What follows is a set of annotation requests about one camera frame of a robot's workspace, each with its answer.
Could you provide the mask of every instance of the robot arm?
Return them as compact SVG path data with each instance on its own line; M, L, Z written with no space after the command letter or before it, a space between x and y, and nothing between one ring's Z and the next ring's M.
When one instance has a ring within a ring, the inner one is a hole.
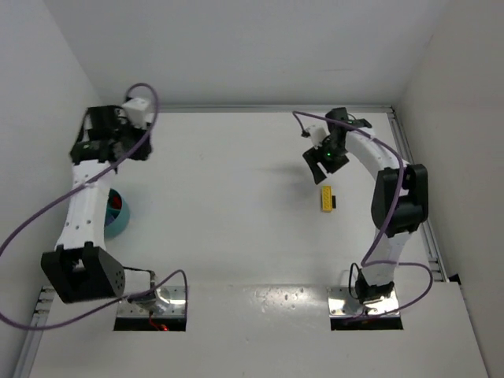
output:
M90 181L117 161L145 134L150 103L130 98L121 107L89 108L70 152L73 188L86 187L70 199L63 231L41 266L65 303L116 298L124 293L123 266L106 252L104 221L114 171ZM148 139L130 158L146 160Z
M347 122L357 128L366 128L371 136L375 133L366 120L349 120L345 108L333 109L327 118ZM328 122L329 135L324 127L307 128L313 147L303 154L313 173L315 183L326 178L326 172L334 173L347 162L347 153L353 154L376 181L372 199L371 214L376 234L384 224L398 183L399 163L397 158L370 138L356 131L347 131ZM355 284L361 302L372 301L389 295L394 288L394 271L399 257L411 233L428 217L427 169L423 165L406 167L399 198L390 224L376 245L375 250L365 259ZM395 264L373 264L376 261L393 261Z

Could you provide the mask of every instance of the purple cable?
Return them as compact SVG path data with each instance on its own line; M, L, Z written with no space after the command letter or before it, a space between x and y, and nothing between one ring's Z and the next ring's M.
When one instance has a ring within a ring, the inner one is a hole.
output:
M143 137L126 154L124 154L121 158L119 158L117 161L115 161L114 163L112 163L110 165L110 167L108 167L107 169L104 169L103 171L101 171L96 176L91 177L86 183L83 183L82 185L73 188L67 194L62 195L60 198L55 199L49 205L43 207L37 213L33 214L31 217L29 217L27 220L25 220L22 224L20 224L20 226L18 228L16 228L7 237L7 239L3 242L3 244L0 246L0 257L3 255L3 253L5 252L7 246L10 244L10 242L12 242L13 239L21 231L23 231L23 229L25 229L26 226L28 226L31 222L33 222L35 219L37 219L38 217L40 217L47 210L52 209L53 207L55 207L59 203L63 202L67 198L72 197L75 193L78 193L78 192L82 191L86 187L86 185L88 183L93 183L93 182L99 180L104 175L106 175L108 172L110 172L113 169L117 168L123 161L125 161L130 156L132 156L140 148L140 146L143 145L143 143L147 140L147 138L149 138L149 135L152 132L152 130L154 129L156 121L158 120L158 115L159 115L159 96L158 96L158 93L156 92L156 90L152 86L150 86L149 84L147 84L147 83L137 83L137 84L129 87L128 90L126 91L126 95L129 96L129 94L134 89L136 89L138 87L145 87L145 88L147 88L152 93L152 95L154 97L154 116L152 118L152 121L150 122L150 127L147 129L147 131L143 135ZM143 293L136 293L136 294L133 294L133 295L127 295L127 296L124 296L124 297L121 297L121 298L116 298L116 299L114 299L114 300L112 300L110 302L107 302L104 305L101 305L99 307L96 307L95 309L92 309L91 311L88 311L87 313L83 313L82 315L79 315L78 317L74 317L73 319L69 319L69 320L64 321L62 323L46 325L46 326L43 326L43 327L32 327L30 325L24 325L24 324L17 323L16 321L13 321L13 320L9 319L8 317L6 317L1 312L0 312L0 321L2 321L3 323L6 323L6 324L8 324L8 325L10 325L10 326L12 326L14 328L22 329L22 330L25 330L25 331L46 331L46 330L50 330L50 329L61 328L61 327L64 327L66 325L75 323L76 321L79 321L81 319L84 319L85 317L88 317L88 316L90 316L93 313L97 313L101 309L105 309L106 307L111 306L114 303L117 303L117 302L119 302L120 300L122 300L124 298L130 298L130 297L133 298L133 297L135 297L137 295L145 295L145 294L148 294L148 293L150 293L152 291L155 291L162 284L164 284L166 281L168 281L173 276L175 276L178 272L182 273L183 280L184 280L185 287L186 287L186 311L185 311L185 316L187 317L187 277L186 277L186 273L183 270L179 269L179 270L176 270L175 272L173 272L172 274L170 274L168 277L166 277L164 280L162 280L158 285L156 285L155 287L152 287L148 291L144 291Z
M377 261L372 261L372 262L369 262L369 263L367 261L369 259L369 256L371 256L372 252L374 252L374 250L376 249L376 246L380 242L380 240L381 240L382 236L384 235L385 231L387 230L387 227L390 224L391 219L392 219L392 217L394 215L395 207L397 206L397 203L398 203L398 200L399 200L399 195L401 194L401 184L402 184L402 180L404 178L404 162L402 161L401 155L399 155L396 150L394 150L392 147L390 147L389 145L387 145L385 142L382 142L381 140L379 140L377 138L374 138L369 133L363 131L361 128L356 128L355 126L352 126L351 124L347 124L345 122L340 122L338 120L332 120L331 118L321 117L321 116L318 116L316 114L305 113L305 112L294 111L294 112L292 112L292 115L299 122L299 125L301 126L301 130L303 132L305 132L305 128L304 128L301 120L299 119L298 115L299 116L310 117L310 118L315 118L317 120L324 120L326 122L333 123L336 126L340 126L342 128L346 128L346 129L351 130L353 132L358 132L361 135L365 136L366 138L371 139L374 143L376 143L376 144L382 146L383 148L389 150L397 158L398 163L399 163L399 174L398 174L398 182L397 182L397 186L395 187L395 193L394 193L394 197L392 199L391 207L388 210L388 213L387 213L387 216L385 217L384 223L382 224L380 230L378 231L378 235L376 235L376 238L372 241L371 247L368 249L368 252L365 254L365 256L362 258L362 261L361 261L362 267L371 266L371 265L377 265L377 264L396 265L397 264L396 261L389 261L389 260L377 260ZM429 283L428 283L427 289L422 294L420 294L418 297L416 297L413 301L408 302L405 305L398 307L397 309L393 309L391 311L386 311L386 312L381 313L379 315L366 316L365 317L366 320L367 319L373 319L373 318L376 318L376 317L382 317L383 315L387 315L389 313L396 313L396 312L398 312L398 311L400 311L402 309L408 308L408 307L414 305L415 303L417 303L418 301L420 301L421 299L423 299L425 297L425 295L427 295L427 293L431 290L432 285L434 284L434 276L432 275L431 269L429 269L424 264L420 264L418 262L399 262L398 264L401 265L401 266L418 266L420 268L423 268L423 269L427 270L428 275L429 275ZM359 319L360 320L360 318L363 317L363 316L364 316L364 313L361 314L361 315L358 315L356 317L350 318L349 321L354 321L355 319Z

